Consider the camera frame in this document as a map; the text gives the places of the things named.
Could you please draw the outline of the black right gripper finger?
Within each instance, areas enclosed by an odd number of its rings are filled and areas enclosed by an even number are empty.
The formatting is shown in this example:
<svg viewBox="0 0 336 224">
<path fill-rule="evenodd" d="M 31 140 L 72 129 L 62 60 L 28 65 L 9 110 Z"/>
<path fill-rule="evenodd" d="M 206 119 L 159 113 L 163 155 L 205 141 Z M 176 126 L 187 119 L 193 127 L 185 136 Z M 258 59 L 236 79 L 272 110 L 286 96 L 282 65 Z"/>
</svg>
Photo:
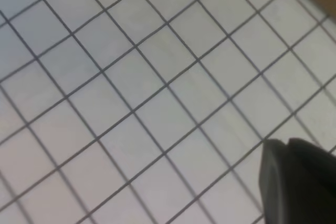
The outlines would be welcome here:
<svg viewBox="0 0 336 224">
<path fill-rule="evenodd" d="M 335 156 L 300 138 L 263 143 L 265 223 L 335 223 Z"/>
</svg>

